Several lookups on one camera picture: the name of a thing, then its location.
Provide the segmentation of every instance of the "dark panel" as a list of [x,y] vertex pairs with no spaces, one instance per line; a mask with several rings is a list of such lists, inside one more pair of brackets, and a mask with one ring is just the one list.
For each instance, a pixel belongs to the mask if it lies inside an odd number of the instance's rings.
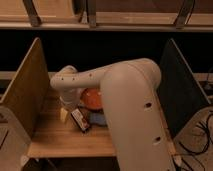
[[0,30],[0,70],[16,70],[35,37],[40,37],[49,71],[74,65],[79,71],[148,57],[159,62],[173,37],[194,72],[213,65],[213,33]]
[[171,136],[175,137],[199,109],[210,103],[172,39],[165,46],[160,69],[158,96]]

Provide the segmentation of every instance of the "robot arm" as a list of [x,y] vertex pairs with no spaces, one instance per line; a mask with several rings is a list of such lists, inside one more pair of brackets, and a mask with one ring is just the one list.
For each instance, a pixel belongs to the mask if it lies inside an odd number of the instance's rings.
[[52,87],[61,92],[62,101],[69,101],[69,92],[76,88],[100,86],[122,171],[175,170],[156,101],[161,74],[153,61],[124,61],[82,73],[72,67],[66,71],[51,80]]

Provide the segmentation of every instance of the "wooden tabletop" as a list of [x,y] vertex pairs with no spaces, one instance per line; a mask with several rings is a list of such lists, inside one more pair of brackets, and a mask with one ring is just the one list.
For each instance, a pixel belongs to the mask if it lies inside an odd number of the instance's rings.
[[28,150],[31,158],[115,156],[106,127],[92,126],[82,133],[70,117],[60,121],[58,94],[49,90]]

